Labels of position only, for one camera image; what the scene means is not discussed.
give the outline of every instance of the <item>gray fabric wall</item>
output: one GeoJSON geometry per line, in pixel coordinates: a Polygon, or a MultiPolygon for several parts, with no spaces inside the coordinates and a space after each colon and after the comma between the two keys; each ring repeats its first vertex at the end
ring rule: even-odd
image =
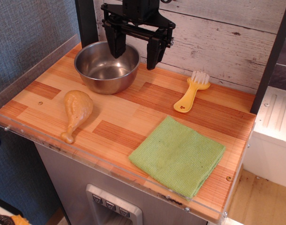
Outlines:
{"type": "MultiPolygon", "coordinates": [[[[0,92],[78,33],[74,0],[0,1],[0,92]]],[[[34,144],[0,128],[0,198],[33,225],[59,208],[34,144]]]]}

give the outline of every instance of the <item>black robotic arm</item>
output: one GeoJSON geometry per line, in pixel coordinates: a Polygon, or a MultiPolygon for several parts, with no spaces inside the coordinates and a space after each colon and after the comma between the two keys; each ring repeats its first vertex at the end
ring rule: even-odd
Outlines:
{"type": "MultiPolygon", "coordinates": [[[[173,45],[172,31],[175,24],[163,17],[160,0],[123,0],[122,5],[103,4],[103,27],[111,54],[118,58],[126,49],[126,35],[148,41],[147,69],[154,69],[164,56],[166,47],[173,45]],[[156,31],[140,28],[140,25],[157,27],[156,31]]],[[[172,0],[161,0],[169,3],[172,0]]]]}

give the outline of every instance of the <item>black pole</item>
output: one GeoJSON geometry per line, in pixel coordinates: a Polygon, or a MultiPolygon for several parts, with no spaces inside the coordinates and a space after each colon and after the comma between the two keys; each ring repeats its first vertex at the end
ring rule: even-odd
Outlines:
{"type": "Polygon", "coordinates": [[[82,47],[98,41],[93,0],[75,0],[82,47]]]}
{"type": "Polygon", "coordinates": [[[278,57],[284,45],[285,39],[286,39],[286,10],[284,12],[282,22],[280,23],[280,27],[276,35],[266,68],[264,70],[264,73],[263,73],[263,76],[260,82],[260,85],[256,92],[256,98],[250,110],[251,113],[257,114],[259,112],[262,100],[266,93],[269,81],[271,79],[271,75],[278,61],[278,57]]]}

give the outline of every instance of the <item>green towel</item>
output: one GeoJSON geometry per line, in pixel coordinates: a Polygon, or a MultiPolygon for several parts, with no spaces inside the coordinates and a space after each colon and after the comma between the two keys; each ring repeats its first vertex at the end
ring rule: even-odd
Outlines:
{"type": "Polygon", "coordinates": [[[225,146],[167,117],[129,160],[167,188],[192,198],[216,167],[225,146]]]}

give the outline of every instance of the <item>wooden cutting board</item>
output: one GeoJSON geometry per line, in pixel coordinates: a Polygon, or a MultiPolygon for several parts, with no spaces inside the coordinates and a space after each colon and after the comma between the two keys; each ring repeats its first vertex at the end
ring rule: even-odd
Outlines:
{"type": "Polygon", "coordinates": [[[80,49],[77,45],[2,107],[0,123],[177,207],[190,207],[208,221],[219,221],[233,185],[227,177],[235,178],[254,125],[256,115],[249,113],[254,96],[212,84],[197,92],[190,112],[180,113],[173,105],[186,92],[188,77],[160,68],[148,71],[145,64],[139,66],[131,87],[115,95],[100,95],[84,85],[74,68],[80,49]],[[73,134],[73,144],[60,140],[68,124],[63,98],[69,90],[86,92],[94,101],[92,115],[73,134]],[[167,115],[226,146],[220,163],[190,202],[128,159],[167,115]]]}

